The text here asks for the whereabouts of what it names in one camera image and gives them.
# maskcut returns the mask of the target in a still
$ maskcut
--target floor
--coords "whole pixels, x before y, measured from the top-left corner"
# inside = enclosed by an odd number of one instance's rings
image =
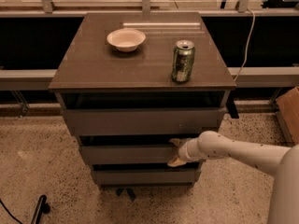
[[[30,223],[40,195],[50,213],[40,223],[266,223],[273,178],[232,159],[207,161],[193,188],[98,188],[59,112],[40,108],[24,118],[0,108],[0,198]],[[220,133],[236,140],[281,145],[274,113],[224,117]],[[16,223],[0,206],[0,223]]]

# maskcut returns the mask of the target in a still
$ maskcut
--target cabinet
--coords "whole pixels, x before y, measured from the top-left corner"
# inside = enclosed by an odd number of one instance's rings
[[[122,27],[146,41],[123,53],[107,43]],[[191,80],[171,80],[176,41],[195,45]],[[69,132],[99,186],[193,185],[203,161],[171,168],[170,138],[218,130],[235,83],[198,13],[87,14],[50,83]]]

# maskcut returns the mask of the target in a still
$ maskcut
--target cardboard box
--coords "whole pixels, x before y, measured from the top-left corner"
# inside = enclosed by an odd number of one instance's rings
[[[299,144],[299,87],[277,98],[279,110],[287,124],[293,142]]]

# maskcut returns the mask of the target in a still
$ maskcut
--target soda can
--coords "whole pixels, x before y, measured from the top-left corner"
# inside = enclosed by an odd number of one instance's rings
[[[190,80],[194,62],[195,47],[189,40],[179,40],[174,48],[173,69],[171,78],[182,83]]]

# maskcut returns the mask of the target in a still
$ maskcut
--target bowl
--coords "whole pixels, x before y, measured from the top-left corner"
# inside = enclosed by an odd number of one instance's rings
[[[133,28],[116,30],[110,33],[107,37],[108,43],[122,52],[131,52],[136,50],[145,39],[146,36],[144,33]]]

